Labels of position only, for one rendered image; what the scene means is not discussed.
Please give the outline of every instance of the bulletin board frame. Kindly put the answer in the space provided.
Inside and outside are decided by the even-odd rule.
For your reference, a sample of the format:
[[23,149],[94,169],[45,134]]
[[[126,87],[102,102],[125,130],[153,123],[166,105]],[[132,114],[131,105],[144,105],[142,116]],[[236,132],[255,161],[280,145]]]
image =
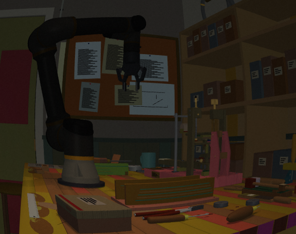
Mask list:
[[[168,60],[168,82],[157,82],[157,83],[167,83],[174,84],[174,94],[175,94],[175,113],[181,114],[181,77],[180,77],[180,56],[179,56],[179,42],[178,38],[165,37],[159,35],[141,34],[141,49],[140,54],[152,54],[152,55],[166,55]],[[133,120],[133,121],[175,121],[173,116],[152,116],[152,115],[130,115],[130,107],[127,105],[117,106],[114,105],[114,86],[122,85],[122,82],[118,80],[117,74],[103,74],[101,73],[101,79],[74,79],[74,59],[75,59],[75,43],[77,42],[87,42],[87,41],[100,41],[101,43],[101,72],[103,65],[103,53],[105,45],[105,37],[102,34],[96,35],[83,35],[75,36],[72,39],[68,39],[66,43],[65,60],[64,60],[64,71],[63,71],[63,82],[62,82],[62,98],[65,105],[65,110],[70,114],[71,118],[79,119],[106,119],[106,120]],[[156,43],[164,44],[163,46],[156,46],[157,49],[151,47],[151,45],[156,45]],[[110,89],[106,88],[107,85],[105,80],[110,80]],[[80,100],[80,90],[81,82],[94,82],[100,83],[99,92],[99,104],[98,112],[88,112],[79,110],[79,100]],[[128,77],[127,85],[130,82],[135,82],[132,80],[131,76]],[[101,103],[102,100],[106,99],[101,97],[102,92],[112,92],[111,96],[108,96],[108,104],[110,107],[113,106],[113,110],[107,111],[107,114],[99,114],[104,111],[104,105]]]

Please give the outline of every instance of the white ruler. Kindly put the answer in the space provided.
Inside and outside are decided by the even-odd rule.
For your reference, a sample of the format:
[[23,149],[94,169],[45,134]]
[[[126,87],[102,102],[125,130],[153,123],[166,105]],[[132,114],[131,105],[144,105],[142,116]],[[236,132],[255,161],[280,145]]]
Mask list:
[[28,197],[28,208],[30,218],[40,218],[39,212],[37,211],[37,202],[34,194],[27,194]]

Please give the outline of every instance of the stool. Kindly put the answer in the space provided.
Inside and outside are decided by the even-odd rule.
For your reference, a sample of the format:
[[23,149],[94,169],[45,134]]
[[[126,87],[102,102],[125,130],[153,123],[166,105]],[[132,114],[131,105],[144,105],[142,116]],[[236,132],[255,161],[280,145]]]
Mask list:
[[21,196],[21,191],[22,191],[22,184],[0,182],[0,193],[2,196],[3,222],[4,222],[5,234],[11,234],[10,221],[8,217],[7,195]]

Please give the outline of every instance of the door frame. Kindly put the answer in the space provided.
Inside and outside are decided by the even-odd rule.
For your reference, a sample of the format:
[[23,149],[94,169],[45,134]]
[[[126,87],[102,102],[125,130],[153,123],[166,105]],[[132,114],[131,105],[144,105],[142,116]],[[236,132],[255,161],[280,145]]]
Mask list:
[[[54,7],[50,8],[30,8],[0,10],[0,18],[32,17],[45,16],[45,20],[53,18]],[[37,72],[36,101],[35,101],[35,138],[36,138],[36,158],[37,163],[44,164],[43,146],[43,122],[44,122],[44,101],[40,85],[39,73]]]

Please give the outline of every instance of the green door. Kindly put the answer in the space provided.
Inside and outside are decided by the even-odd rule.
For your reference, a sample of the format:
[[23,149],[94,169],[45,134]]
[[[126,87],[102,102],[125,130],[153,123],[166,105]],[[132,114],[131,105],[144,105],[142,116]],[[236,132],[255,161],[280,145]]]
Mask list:
[[[44,23],[44,19],[44,16],[0,19],[0,64],[2,51],[28,50],[27,43],[30,34]],[[22,181],[24,163],[36,162],[36,81],[37,62],[32,59],[29,98],[26,98],[28,100],[28,117],[26,117],[28,123],[0,123],[0,179]],[[0,233],[4,233],[1,195]]]

